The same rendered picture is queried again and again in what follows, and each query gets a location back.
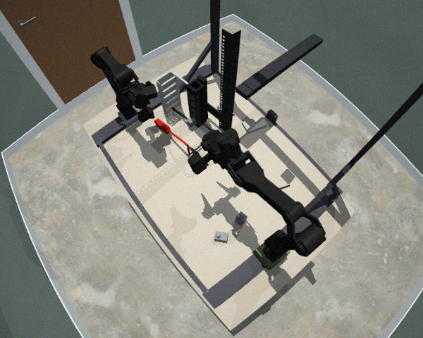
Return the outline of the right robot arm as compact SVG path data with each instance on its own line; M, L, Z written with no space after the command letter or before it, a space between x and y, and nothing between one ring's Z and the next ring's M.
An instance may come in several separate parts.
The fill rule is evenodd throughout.
M157 98L157 90L150 81L145 83L143 89L138 89L139 78L135 72L124 64L120 64L109 51L108 47L102 47L91 54L93 64L101 68L116 93L117 109L121 111L126 120L137 115L137 109L143 108L149 99ZM131 82L133 80L134 82ZM140 91L141 90L141 91ZM147 98L148 97L148 98ZM131 104L130 104L130 103Z

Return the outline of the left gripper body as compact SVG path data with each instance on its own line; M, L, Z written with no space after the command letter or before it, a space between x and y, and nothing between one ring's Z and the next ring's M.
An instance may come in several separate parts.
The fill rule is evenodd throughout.
M237 131L235 129L229 128L228 130L234 131L237 134L237 136L238 136L238 133L237 133ZM239 136L238 136L238 141L240 143ZM191 157L189 157L188 163L189 163L190 167L192 168L192 171L196 175L199 175L203 170L205 170L207 168L206 167L206 163L208 163L210 160L213 160L213 162L215 164L218 163L221 166L222 169L225 169L221 165L222 158L223 157L222 157L221 154L215 156L215 155L211 155L211 154L208 153L208 154L206 154L203 157L201 157L199 154L194 154Z

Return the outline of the black perforated rack post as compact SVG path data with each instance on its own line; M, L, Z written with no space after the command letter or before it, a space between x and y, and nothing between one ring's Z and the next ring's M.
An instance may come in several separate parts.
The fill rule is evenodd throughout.
M223 72L221 73L223 74L221 74L221 85L220 85L219 127L223 131L228 130L229 128L232 127L233 107L234 107L234 100L235 100L235 86L236 86L236 79L237 79L238 57L239 57L239 49L240 49L240 35L241 35L241 30L235 32L234 34L231 34L230 32L227 32L226 30L222 29L221 71ZM224 51L222 51L222 49ZM222 54L222 52L224 53L224 55ZM222 97L221 97L221 94L222 94ZM221 100L222 100L222 104L221 104Z

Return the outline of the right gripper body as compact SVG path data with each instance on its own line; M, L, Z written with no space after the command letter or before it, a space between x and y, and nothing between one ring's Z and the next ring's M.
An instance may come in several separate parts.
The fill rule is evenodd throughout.
M140 83L138 86L137 86L137 88L141 88L141 89L143 89L143 87L144 87L144 83ZM142 110L141 111L139 111L138 113L137 113L137 116L138 116L138 119L139 119L139 121L141 122L141 123L143 123L143 122L145 122L145 121L147 121L147 120L149 120L150 118L152 118L153 116L154 116L154 112L153 112L153 110L152 110L152 108L149 106L149 107L147 107L147 104L142 108Z

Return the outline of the red power plug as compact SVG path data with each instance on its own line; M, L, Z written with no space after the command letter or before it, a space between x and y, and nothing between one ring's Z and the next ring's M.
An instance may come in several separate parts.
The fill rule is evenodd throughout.
M171 131L170 127L167 124L165 124L164 122L162 122L160 119L157 118L154 122L155 122L156 126L159 129L161 129L163 132L165 132L166 134L170 133L169 132L169 131Z

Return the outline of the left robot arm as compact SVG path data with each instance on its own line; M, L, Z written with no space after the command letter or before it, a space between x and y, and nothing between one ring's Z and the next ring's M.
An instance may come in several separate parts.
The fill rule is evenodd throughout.
M288 250L295 250L300 256L307 257L326 240L326 232L319 219L309 214L299 201L294 201L264 176L264 170L249 150L245 153L241 151L234 131L221 133L219 130L211 130L203 136L200 144L209 154L222 155L221 165L236 185L247 192L258 194L282 215L287 225L287 234L283 230L277 230L264 240L266 246L262 251L264 250L271 262L275 262ZM250 162L246 164L248 159ZM295 233L295 222L302 216L312 224L303 232Z

